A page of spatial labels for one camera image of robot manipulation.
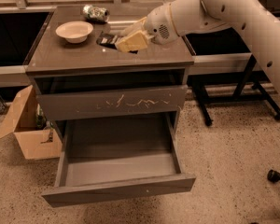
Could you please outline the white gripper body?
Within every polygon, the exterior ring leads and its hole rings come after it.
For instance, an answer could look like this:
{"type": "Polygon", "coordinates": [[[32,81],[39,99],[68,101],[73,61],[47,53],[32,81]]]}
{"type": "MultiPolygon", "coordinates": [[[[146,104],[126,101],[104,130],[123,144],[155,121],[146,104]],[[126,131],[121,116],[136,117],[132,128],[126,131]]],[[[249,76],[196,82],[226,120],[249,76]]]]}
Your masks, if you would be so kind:
{"type": "Polygon", "coordinates": [[[153,36],[152,41],[159,45],[169,44],[178,39],[173,23],[171,4],[154,8],[145,21],[145,29],[153,36]]]}

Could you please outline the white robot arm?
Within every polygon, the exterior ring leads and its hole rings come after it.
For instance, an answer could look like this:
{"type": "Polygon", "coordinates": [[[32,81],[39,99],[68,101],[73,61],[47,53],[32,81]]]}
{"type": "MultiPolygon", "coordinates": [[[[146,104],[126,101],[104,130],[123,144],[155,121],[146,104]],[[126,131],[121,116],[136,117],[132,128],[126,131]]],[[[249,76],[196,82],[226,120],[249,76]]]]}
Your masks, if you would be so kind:
{"type": "Polygon", "coordinates": [[[231,27],[243,39],[280,95],[280,20],[259,0],[175,0],[124,29],[116,49],[129,52],[164,45],[188,34],[231,27]]]}

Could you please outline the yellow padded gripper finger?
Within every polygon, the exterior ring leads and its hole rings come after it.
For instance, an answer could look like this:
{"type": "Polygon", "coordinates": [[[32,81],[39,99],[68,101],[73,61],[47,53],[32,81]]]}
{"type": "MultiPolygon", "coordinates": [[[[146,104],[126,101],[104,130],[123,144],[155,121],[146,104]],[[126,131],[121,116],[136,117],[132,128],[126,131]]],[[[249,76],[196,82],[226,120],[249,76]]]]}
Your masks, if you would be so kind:
{"type": "Polygon", "coordinates": [[[123,38],[120,38],[116,43],[116,49],[121,52],[137,51],[146,49],[150,40],[153,38],[146,31],[136,31],[123,38]]]}
{"type": "Polygon", "coordinates": [[[147,30],[145,29],[145,23],[147,21],[146,17],[136,21],[132,25],[129,25],[123,29],[119,34],[121,36],[132,36],[132,35],[146,35],[147,30]]]}

